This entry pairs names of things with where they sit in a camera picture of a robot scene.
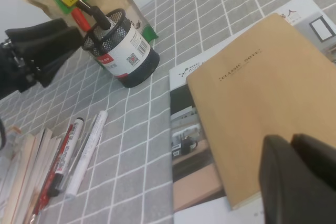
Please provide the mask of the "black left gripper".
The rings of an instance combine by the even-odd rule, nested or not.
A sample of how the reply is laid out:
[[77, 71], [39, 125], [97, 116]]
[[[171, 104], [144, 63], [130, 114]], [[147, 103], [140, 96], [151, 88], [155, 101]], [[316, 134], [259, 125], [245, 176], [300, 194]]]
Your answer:
[[[25, 92], [39, 82], [48, 87], [59, 69], [83, 44], [81, 32], [59, 18], [39, 25], [13, 28], [1, 43], [1, 99]], [[14, 42], [34, 42], [29, 66], [16, 55]]]

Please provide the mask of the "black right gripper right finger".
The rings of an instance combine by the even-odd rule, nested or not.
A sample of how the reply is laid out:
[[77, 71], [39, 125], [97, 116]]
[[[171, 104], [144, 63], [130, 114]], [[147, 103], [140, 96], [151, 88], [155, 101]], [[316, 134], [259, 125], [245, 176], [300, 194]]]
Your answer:
[[291, 146], [316, 179], [305, 194], [308, 219], [312, 223], [335, 223], [335, 147], [306, 134], [295, 134]]

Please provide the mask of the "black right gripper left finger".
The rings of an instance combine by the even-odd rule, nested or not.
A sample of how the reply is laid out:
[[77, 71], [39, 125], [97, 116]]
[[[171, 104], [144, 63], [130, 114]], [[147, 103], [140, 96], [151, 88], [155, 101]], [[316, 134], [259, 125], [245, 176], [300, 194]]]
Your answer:
[[264, 138], [259, 170], [265, 223], [320, 223], [323, 183], [279, 135]]

